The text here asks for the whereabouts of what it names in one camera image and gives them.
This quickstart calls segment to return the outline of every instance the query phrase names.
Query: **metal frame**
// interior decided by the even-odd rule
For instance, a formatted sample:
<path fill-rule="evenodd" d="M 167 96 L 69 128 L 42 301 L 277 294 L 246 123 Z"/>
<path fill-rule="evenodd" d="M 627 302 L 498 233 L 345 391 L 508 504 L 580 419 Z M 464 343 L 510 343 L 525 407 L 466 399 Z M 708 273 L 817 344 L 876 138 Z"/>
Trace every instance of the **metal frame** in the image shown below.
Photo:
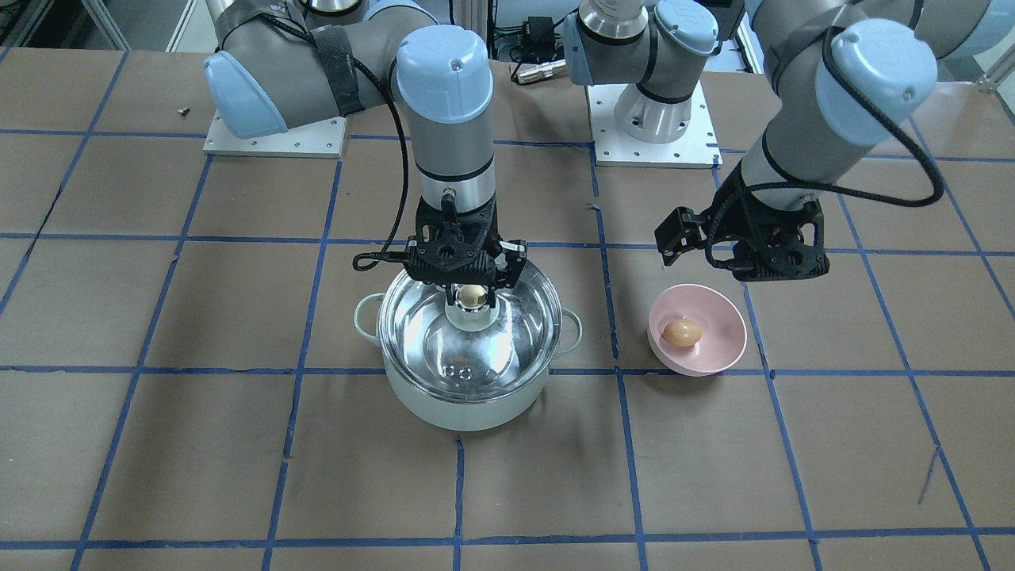
<path fill-rule="evenodd" d="M 345 143 L 345 119 L 325 119 L 285 133 L 242 139 L 225 126 L 218 112 L 204 139 L 204 151 L 226 156 L 294 156 L 341 158 Z"/>
<path fill-rule="evenodd" d="M 130 51 L 130 44 L 127 43 L 127 38 L 120 30 L 120 26 L 113 20 L 113 15 L 106 7 L 106 2 L 103 0 L 81 0 L 81 6 L 88 12 L 91 20 L 95 22 L 95 26 L 106 37 L 106 40 L 113 44 L 114 48 L 122 52 Z"/>
<path fill-rule="evenodd" d="M 691 95 L 693 112 L 687 131 L 671 143 L 639 141 L 617 127 L 613 108 L 626 86 L 593 85 L 588 88 L 589 123 L 596 142 L 597 164 L 712 168 L 723 163 L 701 83 L 694 87 Z"/>
<path fill-rule="evenodd" d="M 979 87 L 980 91 L 992 92 L 997 91 L 998 86 L 1008 78 L 1009 75 L 1015 72 L 1015 44 L 1009 46 L 1008 51 L 1004 53 L 991 69 L 987 70 L 984 75 L 976 80 L 976 85 Z"/>

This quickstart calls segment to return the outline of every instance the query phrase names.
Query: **black cable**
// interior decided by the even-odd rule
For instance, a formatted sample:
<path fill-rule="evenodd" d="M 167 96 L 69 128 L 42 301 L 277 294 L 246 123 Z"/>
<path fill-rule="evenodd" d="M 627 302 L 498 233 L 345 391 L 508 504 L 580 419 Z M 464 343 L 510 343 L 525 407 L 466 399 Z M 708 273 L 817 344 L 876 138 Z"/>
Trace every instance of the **black cable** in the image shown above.
<path fill-rule="evenodd" d="M 528 57 L 530 54 L 533 53 L 533 50 L 535 50 L 536 46 L 538 46 L 540 42 L 542 42 L 543 40 L 546 39 L 546 34 L 551 33 L 554 29 L 557 28 L 558 25 L 560 25 L 561 23 L 563 23 L 563 21 L 565 19 L 567 19 L 567 16 L 569 16 L 569 15 L 576 13 L 576 12 L 578 12 L 578 8 L 574 8 L 573 10 L 571 10 L 571 11 L 567 12 L 566 14 L 564 14 L 564 16 L 562 18 L 560 18 L 557 21 L 553 22 L 553 25 L 551 25 L 549 29 L 544 30 L 543 33 L 539 38 L 537 38 L 534 42 L 531 43 L 531 45 L 528 47 L 529 51 L 525 52 L 524 54 L 522 54 L 522 57 L 520 57 L 518 59 L 518 65 L 516 65 L 514 71 L 511 72 L 512 83 L 516 83 L 516 84 L 521 85 L 521 83 L 519 83 L 519 81 L 518 81 L 518 70 L 522 67 L 522 61 L 525 60 L 526 57 Z"/>
<path fill-rule="evenodd" d="M 377 87 L 378 91 L 381 92 L 381 96 L 384 97 L 385 103 L 388 104 L 388 110 L 391 111 L 391 117 L 395 121 L 395 130 L 398 131 L 398 143 L 402 148 L 402 197 L 399 199 L 398 212 L 395 214 L 395 223 L 391 226 L 391 233 L 388 234 L 388 238 L 385 239 L 383 245 L 381 245 L 380 252 L 367 252 L 363 254 L 357 254 L 352 258 L 352 269 L 356 271 L 367 271 L 377 267 L 377 265 L 384 261 L 388 257 L 388 248 L 391 247 L 391 242 L 395 239 L 395 234 L 398 232 L 398 226 L 402 223 L 402 215 L 405 213 L 405 204 L 409 198 L 409 148 L 405 141 L 405 130 L 402 128 L 402 119 L 398 115 L 398 108 L 395 106 L 395 97 L 392 95 L 391 91 L 391 77 L 395 71 L 395 65 L 398 60 L 392 60 L 391 67 L 388 68 L 388 86 L 386 87 L 380 79 L 369 70 L 368 67 L 363 65 L 363 62 L 352 58 L 352 64 L 356 66 L 356 69 L 362 72 L 366 76 L 366 79 Z M 361 264 L 363 260 L 371 260 L 365 264 Z"/>
<path fill-rule="evenodd" d="M 721 269 L 729 269 L 733 260 L 722 260 L 718 261 L 713 255 L 713 247 L 716 244 L 716 237 L 719 233 L 720 222 L 726 213 L 729 211 L 730 207 L 733 205 L 734 200 L 740 200 L 744 206 L 745 214 L 747 208 L 746 197 L 748 194 L 753 194 L 755 192 L 760 192 L 762 190 L 775 190 L 775 189 L 803 189 L 803 190 L 813 190 L 813 191 L 824 191 L 832 192 L 837 194 L 842 194 L 845 196 L 854 196 L 856 198 L 863 198 L 865 200 L 873 200 L 876 202 L 884 202 L 886 204 L 893 204 L 896 206 L 904 206 L 907 208 L 919 208 L 922 206 L 929 206 L 934 204 L 944 196 L 945 192 L 945 180 L 941 174 L 941 170 L 938 168 L 937 164 L 934 162 L 927 152 L 920 146 L 917 141 L 912 140 L 909 135 L 905 134 L 900 127 L 895 125 L 884 112 L 882 112 L 870 98 L 868 98 L 864 93 L 862 93 L 843 74 L 842 70 L 835 63 L 835 58 L 831 52 L 831 42 L 836 33 L 842 31 L 843 28 L 832 27 L 825 32 L 824 42 L 822 45 L 822 59 L 824 61 L 825 67 L 828 68 L 828 72 L 831 74 L 832 78 L 841 85 L 845 92 L 853 97 L 864 110 L 871 115 L 878 123 L 881 124 L 891 135 L 897 140 L 902 146 L 908 150 L 912 156 L 920 162 L 921 167 L 924 172 L 927 173 L 927 177 L 930 179 L 933 190 L 931 195 L 926 198 L 920 198 L 916 200 L 909 200 L 904 198 L 897 198 L 895 196 L 888 196 L 884 194 L 875 194 L 871 192 L 866 192 L 863 190 L 855 190 L 852 188 L 845 188 L 832 184 L 825 183 L 811 183 L 806 181 L 794 180 L 787 181 L 783 183 L 765 183 L 756 184 L 752 186 L 743 186 L 739 184 L 739 188 L 731 194 L 723 203 L 720 205 L 719 209 L 716 210 L 715 215 L 712 218 L 712 224 L 708 227 L 708 231 L 705 236 L 704 245 L 704 256 L 708 261 L 708 264 L 713 267 Z M 748 224 L 750 225 L 752 237 L 758 241 L 762 242 L 763 239 L 760 235 L 760 231 L 756 227 L 754 220 L 748 215 Z"/>
<path fill-rule="evenodd" d="M 298 24 L 288 18 L 279 18 L 272 14 L 261 13 L 255 16 L 253 19 L 261 19 L 266 21 L 269 25 L 273 25 L 276 28 L 289 33 L 299 40 L 302 40 L 309 44 L 317 44 L 314 38 L 314 33 L 306 28 L 297 27 Z M 391 67 L 388 68 L 388 85 L 385 85 L 378 76 L 370 71 L 370 68 L 366 66 L 363 62 L 359 61 L 351 54 L 349 58 L 352 60 L 352 65 L 363 74 L 366 79 L 374 84 L 378 92 L 384 98 L 385 103 L 388 105 L 388 110 L 391 111 L 391 117 L 395 121 L 395 130 L 398 132 L 398 142 L 402 150 L 402 196 L 399 199 L 398 211 L 395 213 L 395 222 L 391 226 L 391 232 L 388 234 L 388 238 L 385 239 L 383 245 L 381 245 L 380 252 L 370 252 L 365 254 L 358 254 L 352 259 L 352 268 L 356 271 L 367 271 L 377 267 L 378 263 L 385 260 L 388 257 L 388 248 L 391 247 L 392 241 L 395 240 L 395 234 L 398 233 L 398 226 L 402 223 L 402 215 L 405 213 L 405 204 L 409 198 L 409 148 L 408 143 L 405 138 L 405 129 L 402 127 L 402 119 L 398 114 L 398 108 L 395 106 L 395 96 L 392 94 L 391 90 L 391 78 L 392 74 L 395 72 L 395 65 L 398 63 L 397 59 L 392 60 Z M 373 260 L 366 264 L 360 265 L 360 262 L 364 259 Z"/>

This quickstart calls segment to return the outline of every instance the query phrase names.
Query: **pot handle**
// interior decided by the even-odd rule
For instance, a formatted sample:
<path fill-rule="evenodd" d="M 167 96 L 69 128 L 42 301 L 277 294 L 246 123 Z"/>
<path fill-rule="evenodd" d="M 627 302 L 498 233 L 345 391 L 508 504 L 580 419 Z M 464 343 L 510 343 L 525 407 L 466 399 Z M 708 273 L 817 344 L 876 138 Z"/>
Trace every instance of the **pot handle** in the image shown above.
<path fill-rule="evenodd" d="M 380 302 L 384 299 L 384 294 L 370 294 L 369 296 L 366 296 L 365 298 L 359 300 L 359 303 L 356 304 L 356 310 L 352 313 L 352 325 L 356 328 L 356 333 L 358 333 L 361 338 L 377 347 L 381 347 L 381 340 L 378 339 L 377 336 L 371 336 L 363 331 L 363 328 L 359 325 L 359 314 L 362 313 L 363 308 L 366 307 L 367 304 Z"/>
<path fill-rule="evenodd" d="M 579 318 L 577 313 L 567 308 L 562 308 L 560 310 L 560 313 L 564 317 L 574 323 L 574 326 L 578 328 L 578 339 L 574 340 L 574 345 L 572 345 L 571 347 L 567 349 L 557 349 L 557 352 L 553 354 L 554 359 L 556 359 L 557 357 L 563 357 L 568 353 L 571 353 L 572 351 L 577 350 L 578 346 L 582 345 L 582 338 L 585 337 L 585 328 L 582 327 L 582 319 Z"/>

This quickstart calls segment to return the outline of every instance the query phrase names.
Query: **metal cylinder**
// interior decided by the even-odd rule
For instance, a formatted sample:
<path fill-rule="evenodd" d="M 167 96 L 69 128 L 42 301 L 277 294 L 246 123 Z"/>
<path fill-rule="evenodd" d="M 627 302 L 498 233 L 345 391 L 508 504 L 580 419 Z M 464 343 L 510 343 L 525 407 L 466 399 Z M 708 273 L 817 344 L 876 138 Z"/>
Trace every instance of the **metal cylinder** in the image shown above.
<path fill-rule="evenodd" d="M 608 40 L 629 40 L 649 23 L 641 0 L 583 0 L 578 15 L 587 29 Z"/>

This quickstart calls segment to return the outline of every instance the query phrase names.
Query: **cable connector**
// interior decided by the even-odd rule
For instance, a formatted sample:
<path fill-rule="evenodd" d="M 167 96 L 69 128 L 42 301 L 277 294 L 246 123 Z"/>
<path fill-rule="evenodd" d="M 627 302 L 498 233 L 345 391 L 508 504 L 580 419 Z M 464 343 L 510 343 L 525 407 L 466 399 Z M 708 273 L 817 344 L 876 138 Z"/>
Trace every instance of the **cable connector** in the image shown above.
<path fill-rule="evenodd" d="M 567 75 L 567 60 L 555 60 L 530 67 L 518 74 L 519 85 L 531 85 Z"/>

